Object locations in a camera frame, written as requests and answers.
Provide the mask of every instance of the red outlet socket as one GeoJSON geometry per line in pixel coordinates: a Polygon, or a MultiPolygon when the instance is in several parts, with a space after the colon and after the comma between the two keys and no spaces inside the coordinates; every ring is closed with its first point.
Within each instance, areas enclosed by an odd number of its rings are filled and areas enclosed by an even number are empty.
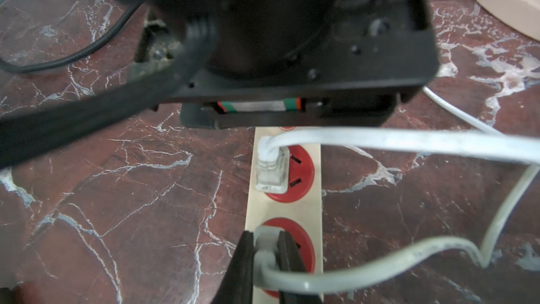
{"type": "Polygon", "coordinates": [[[302,146],[289,146],[289,187],[284,194],[266,194],[274,201],[291,203],[303,198],[313,185],[315,167],[302,146]]]}
{"type": "MultiPolygon", "coordinates": [[[[291,233],[296,245],[298,245],[298,250],[300,251],[300,256],[306,266],[307,272],[312,274],[315,271],[315,248],[309,235],[298,223],[291,219],[280,217],[268,220],[262,225],[282,228],[291,233]]],[[[276,291],[264,291],[274,298],[279,297],[279,293],[276,291]]]]}

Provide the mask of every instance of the white power plug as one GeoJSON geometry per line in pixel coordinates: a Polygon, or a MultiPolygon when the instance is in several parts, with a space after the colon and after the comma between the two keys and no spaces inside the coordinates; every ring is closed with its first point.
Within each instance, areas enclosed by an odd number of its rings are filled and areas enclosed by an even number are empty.
{"type": "Polygon", "coordinates": [[[289,148],[287,146],[268,149],[265,136],[257,145],[255,187],[261,192],[284,194],[289,187],[289,148]]]}

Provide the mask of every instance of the marble surface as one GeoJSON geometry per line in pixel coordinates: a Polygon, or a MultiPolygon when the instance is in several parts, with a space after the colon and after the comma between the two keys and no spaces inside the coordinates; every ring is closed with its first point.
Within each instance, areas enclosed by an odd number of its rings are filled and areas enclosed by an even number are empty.
{"type": "MultiPolygon", "coordinates": [[[[431,0],[441,71],[429,87],[508,134],[540,136],[540,44],[474,0],[431,0]]],[[[114,0],[3,0],[0,57],[30,64],[98,38],[114,0]]],[[[144,8],[100,51],[40,75],[0,73],[0,113],[77,100],[125,81],[144,8]]],[[[164,105],[0,175],[0,286],[23,303],[209,303],[244,227],[253,129],[179,125],[164,105]]],[[[384,125],[469,126],[418,95],[384,125]]],[[[524,166],[323,147],[325,270],[433,235],[480,242],[524,166]]],[[[491,265],[456,251],[326,303],[537,303],[540,183],[510,218],[491,265]]]]}

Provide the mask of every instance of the black cable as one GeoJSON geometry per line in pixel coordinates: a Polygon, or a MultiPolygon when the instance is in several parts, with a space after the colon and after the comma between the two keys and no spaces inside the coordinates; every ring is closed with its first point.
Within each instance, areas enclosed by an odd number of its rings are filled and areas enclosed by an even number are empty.
{"type": "Polygon", "coordinates": [[[208,61],[216,43],[217,31],[211,21],[191,21],[187,25],[185,52],[164,70],[90,99],[0,120],[0,168],[67,145],[157,105],[181,85],[187,86],[208,61]]]}
{"type": "Polygon", "coordinates": [[[61,66],[65,66],[67,64],[71,64],[72,62],[75,62],[79,59],[82,59],[84,57],[87,57],[88,55],[94,53],[101,47],[103,47],[105,44],[107,44],[111,39],[118,34],[118,32],[124,27],[128,19],[135,13],[135,11],[139,8],[140,4],[131,5],[128,7],[120,19],[112,26],[105,34],[103,34],[98,40],[94,41],[90,45],[86,46],[82,50],[75,52],[71,55],[68,55],[67,57],[63,57],[61,59],[43,62],[41,64],[27,64],[25,66],[17,66],[15,64],[9,64],[5,62],[4,60],[0,59],[0,70],[2,71],[8,71],[10,73],[30,73],[33,71],[44,71],[44,70],[50,70],[52,68],[57,68],[61,66]]]}

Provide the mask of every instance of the white power cable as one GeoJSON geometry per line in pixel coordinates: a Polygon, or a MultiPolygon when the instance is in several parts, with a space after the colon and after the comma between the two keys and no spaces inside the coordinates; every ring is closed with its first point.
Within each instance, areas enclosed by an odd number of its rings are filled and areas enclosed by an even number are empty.
{"type": "Polygon", "coordinates": [[[502,161],[540,164],[540,140],[526,137],[502,137],[480,132],[440,132],[371,127],[328,127],[281,133],[260,141],[258,156],[279,147],[321,144],[355,145],[361,148],[400,152],[428,152],[502,161]]]}
{"type": "Polygon", "coordinates": [[[428,98],[432,99],[437,105],[451,112],[452,114],[462,119],[469,125],[480,129],[482,132],[486,134],[492,134],[492,135],[504,135],[502,132],[499,132],[495,128],[486,125],[479,119],[472,117],[469,114],[462,111],[461,109],[457,108],[456,106],[451,105],[448,101],[439,97],[437,94],[433,93],[428,87],[424,86],[422,88],[422,92],[424,92],[424,94],[427,95],[428,98]]]}
{"type": "MultiPolygon", "coordinates": [[[[509,149],[507,147],[520,147],[523,145],[525,146],[523,148],[528,148],[525,150],[533,152],[532,157],[540,157],[540,151],[537,147],[538,140],[527,139],[528,141],[532,142],[529,142],[527,144],[524,142],[520,142],[518,144],[518,142],[523,138],[501,138],[501,135],[503,135],[502,133],[482,123],[480,120],[473,118],[472,116],[459,110],[458,108],[450,105],[448,102],[438,97],[429,89],[424,88],[423,91],[428,95],[429,98],[433,99],[437,104],[441,105],[447,111],[461,118],[470,125],[482,129],[486,133],[494,134],[497,138],[485,135],[485,138],[483,139],[489,141],[488,148],[486,148],[483,147],[479,142],[482,140],[482,138],[474,138],[474,136],[478,134],[471,133],[433,134],[433,132],[423,132],[423,134],[420,135],[415,134],[419,133],[415,131],[403,132],[401,130],[392,129],[384,129],[383,132],[366,132],[366,129],[353,128],[349,129],[352,132],[344,132],[346,130],[345,128],[327,128],[313,130],[310,129],[310,131],[312,132],[307,133],[305,131],[282,133],[273,138],[270,138],[266,142],[266,144],[269,147],[280,147],[290,146],[293,144],[312,143],[314,140],[318,139],[320,140],[320,143],[330,145],[354,144],[361,147],[418,152],[427,152],[429,150],[426,149],[431,149],[431,152],[435,153],[457,154],[474,157],[486,156],[489,158],[516,160],[523,160],[524,157],[521,154],[513,156],[510,155],[509,152],[505,151],[509,149]],[[360,135],[361,138],[353,138],[354,136],[358,135],[360,135]],[[462,137],[457,137],[456,135],[465,135],[467,138],[463,139],[462,137]],[[474,138],[472,140],[472,147],[470,145],[467,145],[467,142],[471,140],[471,136],[473,136],[474,138]],[[422,138],[424,138],[427,143],[420,142],[422,138]],[[536,143],[536,145],[528,147],[528,145],[532,145],[533,142],[536,143]],[[503,149],[503,152],[505,152],[504,155],[500,153],[493,155],[494,150],[500,151],[501,149],[503,149]]],[[[531,157],[529,157],[529,159],[525,159],[525,161],[538,163],[538,159],[530,158],[531,157]]],[[[344,292],[348,290],[369,287],[371,285],[388,280],[398,274],[405,272],[409,268],[427,259],[429,256],[449,249],[462,249],[466,251],[469,254],[471,260],[476,265],[485,268],[489,266],[491,254],[493,253],[493,248],[500,233],[503,230],[504,225],[506,224],[508,217],[510,216],[517,202],[521,199],[523,193],[527,190],[539,170],[540,167],[538,165],[530,165],[525,170],[517,184],[513,187],[510,194],[500,206],[499,210],[494,216],[494,219],[491,221],[491,224],[486,231],[480,249],[473,242],[467,239],[453,236],[439,236],[421,240],[418,243],[412,244],[380,259],[368,262],[360,267],[340,271],[330,271],[324,274],[316,275],[306,273],[283,272],[275,270],[272,266],[262,266],[262,279],[265,285],[269,288],[280,289],[285,292],[303,294],[344,292]]]]}

